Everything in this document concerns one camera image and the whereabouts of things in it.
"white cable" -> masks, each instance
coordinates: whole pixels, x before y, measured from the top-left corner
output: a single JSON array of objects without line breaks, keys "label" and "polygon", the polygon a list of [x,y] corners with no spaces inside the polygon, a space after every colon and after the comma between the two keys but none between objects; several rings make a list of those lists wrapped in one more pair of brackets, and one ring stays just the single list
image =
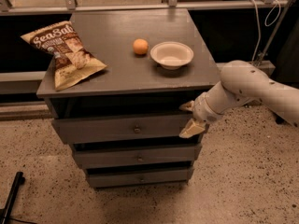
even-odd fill
[{"label": "white cable", "polygon": [[256,20],[257,20],[257,25],[258,25],[258,32],[259,32],[259,39],[258,39],[258,42],[256,44],[256,47],[255,47],[255,50],[254,50],[254,53],[253,53],[253,56],[252,56],[252,62],[254,62],[254,58],[255,58],[255,55],[256,55],[256,51],[260,45],[260,41],[261,41],[261,26],[260,26],[260,18],[259,18],[259,10],[258,10],[258,6],[256,5],[256,2],[255,0],[250,0],[250,2],[252,2],[254,4],[254,7],[255,7],[255,14],[256,14]]},{"label": "white cable", "polygon": [[[271,11],[268,13],[267,17],[265,18],[264,20],[264,25],[265,26],[271,26],[275,21],[277,21],[279,15],[280,15],[280,11],[281,11],[281,4],[278,0],[275,0],[277,3],[272,7]],[[270,16],[270,14],[272,13],[272,11],[276,8],[276,7],[279,7],[279,11],[278,11],[278,15],[275,17],[275,19],[270,23],[270,24],[267,24],[267,21],[268,21],[268,18]]]}]

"black metal stand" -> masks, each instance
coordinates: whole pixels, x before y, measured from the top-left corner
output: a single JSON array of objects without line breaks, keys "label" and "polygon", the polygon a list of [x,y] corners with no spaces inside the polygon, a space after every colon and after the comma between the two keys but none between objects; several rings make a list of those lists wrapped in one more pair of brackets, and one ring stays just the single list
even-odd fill
[{"label": "black metal stand", "polygon": [[4,209],[0,209],[0,224],[6,224],[9,222],[10,213],[11,213],[13,204],[15,203],[17,193],[19,190],[19,186],[21,184],[23,184],[24,181],[25,181],[25,178],[22,176],[22,172],[16,173],[15,179],[11,186],[10,193],[7,198],[6,206]]}]

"speckled concrete floor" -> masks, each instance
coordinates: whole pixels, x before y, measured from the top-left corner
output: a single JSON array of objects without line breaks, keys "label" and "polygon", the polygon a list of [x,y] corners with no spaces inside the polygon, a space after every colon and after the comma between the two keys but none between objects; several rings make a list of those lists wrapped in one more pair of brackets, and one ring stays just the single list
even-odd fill
[{"label": "speckled concrete floor", "polygon": [[299,220],[299,132],[262,105],[210,126],[189,184],[91,189],[43,105],[0,108],[0,206],[37,223],[290,224]]}]

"drawer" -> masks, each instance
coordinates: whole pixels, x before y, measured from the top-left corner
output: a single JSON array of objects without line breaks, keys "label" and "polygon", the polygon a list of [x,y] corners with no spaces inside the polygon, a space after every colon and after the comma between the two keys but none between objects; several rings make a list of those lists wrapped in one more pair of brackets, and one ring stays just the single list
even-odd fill
[{"label": "drawer", "polygon": [[136,170],[130,172],[118,173],[102,173],[95,175],[87,175],[87,181],[92,188],[107,188],[117,186],[141,185],[141,184],[154,184],[175,181],[188,181],[193,174],[193,167],[182,166],[174,164],[172,167],[164,167]]},{"label": "drawer", "polygon": [[149,163],[196,161],[201,144],[179,137],[129,140],[89,144],[88,151],[75,151],[73,158],[79,168],[90,169],[112,166],[142,165]]},{"label": "drawer", "polygon": [[66,144],[178,136],[190,113],[55,119],[55,131]]}]

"gray drawer cabinet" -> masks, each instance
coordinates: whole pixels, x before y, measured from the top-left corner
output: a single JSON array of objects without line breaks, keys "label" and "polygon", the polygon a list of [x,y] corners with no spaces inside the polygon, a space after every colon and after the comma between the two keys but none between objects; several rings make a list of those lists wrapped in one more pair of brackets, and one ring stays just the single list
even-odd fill
[{"label": "gray drawer cabinet", "polygon": [[[52,61],[37,96],[45,100],[54,130],[72,149],[90,186],[192,178],[203,135],[179,138],[192,114],[178,108],[215,85],[219,71],[188,11],[77,12],[71,21],[86,49],[107,69],[56,91]],[[179,70],[165,70],[149,52],[133,54],[138,37],[147,37],[149,48],[169,40],[184,43],[194,58]]]}]

